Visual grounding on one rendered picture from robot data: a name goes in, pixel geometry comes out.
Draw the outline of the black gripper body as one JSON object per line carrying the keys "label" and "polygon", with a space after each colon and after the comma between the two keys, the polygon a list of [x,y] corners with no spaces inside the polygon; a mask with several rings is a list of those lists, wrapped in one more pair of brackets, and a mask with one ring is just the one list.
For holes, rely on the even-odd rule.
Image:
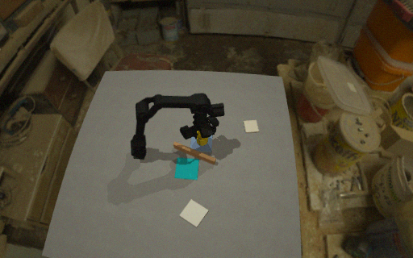
{"label": "black gripper body", "polygon": [[[194,118],[194,115],[193,115],[193,118]],[[210,125],[212,124],[213,127],[217,127],[219,125],[219,120],[216,117],[211,118],[210,116],[208,116],[208,117],[206,117],[206,120],[201,121],[201,122],[197,121],[194,118],[193,126],[191,128],[189,128],[187,125],[180,128],[180,132],[181,132],[182,136],[184,137],[184,139],[189,139],[193,135],[196,135],[197,134],[197,127],[200,126],[200,125],[205,124],[206,122],[208,122],[208,120],[210,121]]]}

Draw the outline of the yellow cup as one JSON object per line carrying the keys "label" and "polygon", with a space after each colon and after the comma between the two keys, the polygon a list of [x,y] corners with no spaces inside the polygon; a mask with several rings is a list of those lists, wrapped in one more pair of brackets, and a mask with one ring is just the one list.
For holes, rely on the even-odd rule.
{"label": "yellow cup", "polygon": [[200,131],[197,131],[197,143],[199,144],[199,145],[201,145],[201,146],[204,146],[204,145],[206,145],[207,144],[207,142],[208,142],[208,137],[207,138],[202,138],[201,137],[201,134],[200,134]]}

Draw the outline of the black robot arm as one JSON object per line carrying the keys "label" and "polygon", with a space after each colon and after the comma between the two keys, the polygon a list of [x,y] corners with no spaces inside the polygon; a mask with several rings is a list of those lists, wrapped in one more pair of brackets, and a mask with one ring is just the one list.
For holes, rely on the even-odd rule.
{"label": "black robot arm", "polygon": [[[148,104],[154,102],[154,105],[149,109]],[[211,100],[205,93],[192,94],[187,97],[180,96],[162,96],[156,94],[152,97],[147,97],[144,100],[136,103],[136,134],[131,139],[131,154],[134,159],[143,159],[146,157],[146,141],[144,134],[145,123],[162,108],[189,108],[194,118],[201,122],[207,119],[207,114],[211,118],[224,116],[224,104],[211,104]],[[211,137],[216,133],[216,127],[210,125],[210,121],[197,127],[201,137]],[[145,150],[146,149],[146,150]]]}

